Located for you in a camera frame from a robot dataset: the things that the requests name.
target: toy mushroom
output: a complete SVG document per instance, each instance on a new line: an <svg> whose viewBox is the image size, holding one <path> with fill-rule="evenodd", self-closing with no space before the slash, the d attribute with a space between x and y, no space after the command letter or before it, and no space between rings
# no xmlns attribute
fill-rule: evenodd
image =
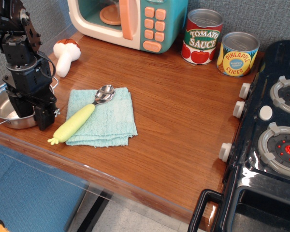
<svg viewBox="0 0 290 232"><path fill-rule="evenodd" d="M54 45L53 50L58 59L56 73L60 77L65 77L70 70L71 63L81 56L81 49L75 40L63 39Z"/></svg>

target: metal pot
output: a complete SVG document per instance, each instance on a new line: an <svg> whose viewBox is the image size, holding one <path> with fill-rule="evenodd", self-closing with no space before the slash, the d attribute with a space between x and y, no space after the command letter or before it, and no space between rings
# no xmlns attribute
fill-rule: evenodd
<svg viewBox="0 0 290 232"><path fill-rule="evenodd" d="M50 86L52 92L54 93L54 88L58 85L58 80L54 87ZM0 86L0 125L4 124L6 127L13 129L25 129L34 127L37 125L34 119L34 114L27 117L19 117L15 112L8 94L6 93L6 84Z"/></svg>

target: pineapple illustration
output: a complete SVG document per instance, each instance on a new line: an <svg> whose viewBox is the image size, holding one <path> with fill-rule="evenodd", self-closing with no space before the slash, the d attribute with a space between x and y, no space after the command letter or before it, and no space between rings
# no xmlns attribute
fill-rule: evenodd
<svg viewBox="0 0 290 232"><path fill-rule="evenodd" d="M219 52L219 56L218 56L218 59L217 59L217 67L219 69L219 71L221 71L222 73L224 72L224 69L223 69L223 58L224 56L228 53L228 49L221 45L220 46L220 52Z"/></svg>
<svg viewBox="0 0 290 232"><path fill-rule="evenodd" d="M254 61L255 61L255 59L256 59L256 56L257 56L257 50L255 50L255 51L252 51L249 55L250 55L250 57L251 57L251 61L250 61L250 66L247 68L247 70L243 73L243 76L245 76L245 75L247 75L249 72L250 72L250 70L251 70L251 68L252 68L252 66L253 66L253 63L254 63Z"/></svg>

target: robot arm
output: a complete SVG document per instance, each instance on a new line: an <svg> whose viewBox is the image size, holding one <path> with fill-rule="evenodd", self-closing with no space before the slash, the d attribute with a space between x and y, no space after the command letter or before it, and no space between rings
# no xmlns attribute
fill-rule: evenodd
<svg viewBox="0 0 290 232"><path fill-rule="evenodd" d="M39 51L42 42L19 0L0 0L0 50L5 55L9 99L19 117L35 114L40 130L54 123L60 113L51 89L55 66ZM49 62L53 64L51 74Z"/></svg>

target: microwave keypad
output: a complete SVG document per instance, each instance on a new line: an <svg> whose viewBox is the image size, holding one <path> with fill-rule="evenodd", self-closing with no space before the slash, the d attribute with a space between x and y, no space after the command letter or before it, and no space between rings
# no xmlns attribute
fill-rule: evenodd
<svg viewBox="0 0 290 232"><path fill-rule="evenodd" d="M153 7L145 7L145 16L147 17L144 21L144 26L147 28L144 32L146 39L155 41L145 41L143 43L144 49L152 52L159 52L162 49L161 42L164 41L165 34L165 18L166 10L157 9Z"/></svg>

